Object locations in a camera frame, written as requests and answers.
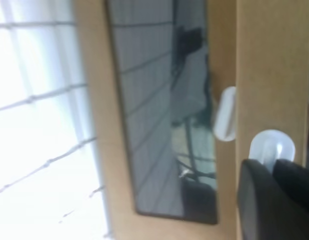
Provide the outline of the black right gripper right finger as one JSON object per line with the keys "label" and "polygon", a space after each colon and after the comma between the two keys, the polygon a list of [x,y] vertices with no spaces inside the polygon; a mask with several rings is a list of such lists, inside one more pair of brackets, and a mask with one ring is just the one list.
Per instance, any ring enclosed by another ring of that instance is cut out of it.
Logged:
{"label": "black right gripper right finger", "polygon": [[309,170],[292,161],[276,161],[272,176],[279,187],[273,213],[282,219],[309,223]]}

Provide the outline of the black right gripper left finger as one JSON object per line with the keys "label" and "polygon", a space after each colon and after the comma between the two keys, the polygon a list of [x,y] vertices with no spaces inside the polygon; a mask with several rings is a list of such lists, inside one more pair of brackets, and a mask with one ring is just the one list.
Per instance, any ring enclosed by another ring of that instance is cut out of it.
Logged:
{"label": "black right gripper left finger", "polygon": [[279,192],[273,173],[264,165],[252,159],[242,162],[237,205],[244,240],[309,240],[309,222],[274,214]]}

